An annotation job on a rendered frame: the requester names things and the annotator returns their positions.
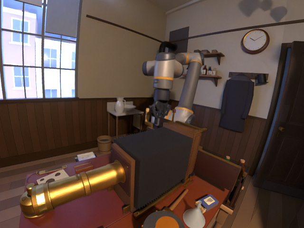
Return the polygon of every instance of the clock hand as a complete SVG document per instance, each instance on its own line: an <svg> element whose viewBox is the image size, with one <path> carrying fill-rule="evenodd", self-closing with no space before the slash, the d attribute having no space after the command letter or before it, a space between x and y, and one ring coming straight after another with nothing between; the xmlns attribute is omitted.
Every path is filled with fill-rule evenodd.
<svg viewBox="0 0 304 228"><path fill-rule="evenodd" d="M263 37L264 35L262 35L262 37ZM259 37L258 39L260 39L261 37ZM256 41L257 39L255 39L255 41Z"/></svg>

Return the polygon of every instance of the door frame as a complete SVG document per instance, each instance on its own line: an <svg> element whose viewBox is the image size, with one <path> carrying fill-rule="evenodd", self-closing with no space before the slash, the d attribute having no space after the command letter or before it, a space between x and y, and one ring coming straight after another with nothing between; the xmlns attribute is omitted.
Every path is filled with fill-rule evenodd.
<svg viewBox="0 0 304 228"><path fill-rule="evenodd" d="M277 74L276 74L275 88L274 88L274 92L273 92L273 95L272 95L271 104L270 104L265 128L264 128L264 131L263 131L263 134L262 134L261 142L258 146L256 156L255 156L254 161L252 163L252 167L250 167L249 175L251 175L251 176L253 176L256 172L257 166L258 166L258 164L260 162L260 159L262 157L263 149L265 147L265 144L266 144L269 132L270 132L271 123L272 123L273 118L275 116L276 105L277 105L277 102L278 102L278 99L279 99L280 88L281 88L281 85L282 85L282 80L283 80L283 75L284 75L285 63L286 63L286 58L287 58L287 49L291 48L291 45L292 45L292 43L283 43L281 45L281 54L280 54L279 65L278 65L278 70L277 70ZM255 179L255 186L259 185L259 184L261 184L261 180L256 178Z"/></svg>

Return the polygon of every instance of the wooden clock frame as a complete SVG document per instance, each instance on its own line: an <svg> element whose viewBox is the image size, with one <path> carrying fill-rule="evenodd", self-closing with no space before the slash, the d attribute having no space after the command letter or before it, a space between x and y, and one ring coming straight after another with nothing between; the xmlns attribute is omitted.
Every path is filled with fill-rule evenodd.
<svg viewBox="0 0 304 228"><path fill-rule="evenodd" d="M252 31L262 31L266 34L266 43L258 50L255 50L255 51L252 51L252 50L248 50L245 45L244 45L244 39L245 37L251 33ZM242 47L242 50L245 51L246 53L248 54L252 54L252 55L255 55L255 54L258 54L258 53L261 53L262 51L264 51L267 47L268 47L268 44L270 42L270 37L269 37L269 34L265 31L265 30L262 30L262 29L254 29L254 30L251 30L249 31L248 33L245 34L245 36L242 38L242 41L241 41L241 47Z"/></svg>

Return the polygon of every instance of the white basin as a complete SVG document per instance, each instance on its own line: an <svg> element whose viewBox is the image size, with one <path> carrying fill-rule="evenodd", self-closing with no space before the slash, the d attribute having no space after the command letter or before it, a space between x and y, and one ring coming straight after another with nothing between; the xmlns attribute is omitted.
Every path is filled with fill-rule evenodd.
<svg viewBox="0 0 304 228"><path fill-rule="evenodd" d="M130 105L130 104L126 104L125 106L124 106L124 112L129 112L129 111L131 111L131 110L133 110L134 108L136 108L136 106L135 105Z"/></svg>

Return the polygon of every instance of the white funnel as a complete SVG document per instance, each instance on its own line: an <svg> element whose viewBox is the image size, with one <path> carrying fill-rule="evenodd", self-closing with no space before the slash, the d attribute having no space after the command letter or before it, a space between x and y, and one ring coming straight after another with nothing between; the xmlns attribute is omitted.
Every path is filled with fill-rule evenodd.
<svg viewBox="0 0 304 228"><path fill-rule="evenodd" d="M206 221L205 217L200 210L201 201L197 204L196 208L186 210L182 216L186 225L190 228L203 228Z"/></svg>

